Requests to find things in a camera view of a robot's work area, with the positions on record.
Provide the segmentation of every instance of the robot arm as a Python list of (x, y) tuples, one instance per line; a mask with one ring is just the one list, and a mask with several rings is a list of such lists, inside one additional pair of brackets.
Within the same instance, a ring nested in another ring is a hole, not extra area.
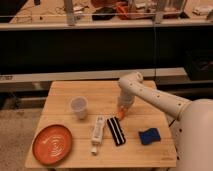
[(213, 100), (190, 101), (146, 87), (142, 81), (138, 72), (119, 79), (118, 107), (128, 109), (138, 96), (178, 119), (181, 133), (175, 171), (213, 171)]
[(134, 97), (145, 100), (175, 119), (180, 119), (182, 111), (190, 104), (190, 100), (171, 95), (156, 89), (149, 88), (143, 84), (143, 76), (134, 72), (121, 77), (118, 84), (121, 94), (118, 98), (118, 106), (130, 108), (134, 103)]

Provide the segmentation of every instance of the sponge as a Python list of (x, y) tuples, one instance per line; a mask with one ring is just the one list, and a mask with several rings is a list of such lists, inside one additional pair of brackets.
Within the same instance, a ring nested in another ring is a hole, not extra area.
[(143, 145), (149, 145), (152, 142), (161, 140), (157, 128), (150, 128), (144, 132), (139, 132), (139, 137)]

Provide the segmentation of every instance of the table top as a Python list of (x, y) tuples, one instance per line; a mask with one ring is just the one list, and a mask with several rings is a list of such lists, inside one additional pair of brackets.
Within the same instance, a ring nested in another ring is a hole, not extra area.
[[(153, 81), (144, 84), (155, 88)], [(126, 143), (117, 147), (106, 125), (99, 154), (93, 156), (91, 135), (98, 115), (106, 118), (115, 116), (120, 88), (117, 81), (56, 81), (52, 83), (35, 137), (43, 128), (52, 124), (66, 126), (73, 135), (71, 153), (55, 168), (142, 168), (175, 167), (176, 150), (165, 114), (136, 97), (125, 118), (120, 121)], [(78, 120), (69, 109), (69, 102), (75, 96), (88, 100), (88, 115)], [(141, 144), (138, 131), (156, 127), (161, 141), (148, 146)], [(32, 145), (26, 158), (27, 168), (43, 168), (32, 154)]]

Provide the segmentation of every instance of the orange plate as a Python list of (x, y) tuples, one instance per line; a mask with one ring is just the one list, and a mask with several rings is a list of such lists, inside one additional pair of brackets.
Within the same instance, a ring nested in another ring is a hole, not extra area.
[(72, 134), (62, 125), (50, 125), (36, 136), (33, 155), (42, 164), (50, 165), (62, 160), (71, 150)]

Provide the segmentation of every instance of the paper cup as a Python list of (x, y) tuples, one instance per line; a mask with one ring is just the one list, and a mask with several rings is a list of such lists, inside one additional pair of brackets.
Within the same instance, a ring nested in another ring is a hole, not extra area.
[(70, 102), (70, 107), (78, 119), (84, 119), (87, 115), (87, 99), (83, 96), (75, 97)]

